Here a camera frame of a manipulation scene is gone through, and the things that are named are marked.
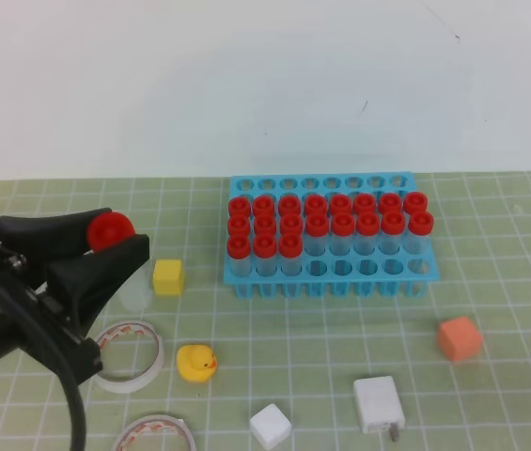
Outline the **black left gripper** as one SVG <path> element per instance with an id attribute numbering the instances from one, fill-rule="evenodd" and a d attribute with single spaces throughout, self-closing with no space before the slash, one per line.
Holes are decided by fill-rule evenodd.
<path id="1" fill-rule="evenodd" d="M 0 288 L 27 306 L 32 319 L 63 352 L 78 384 L 102 370 L 100 346 L 87 332 L 118 289 L 149 258 L 146 235 L 86 254 L 89 225 L 111 211 L 102 208 L 38 218 L 0 216 Z M 36 291 L 45 282 L 45 266 L 47 287 Z M 0 306 L 0 359 L 16 349 L 57 371 L 40 345 Z"/>

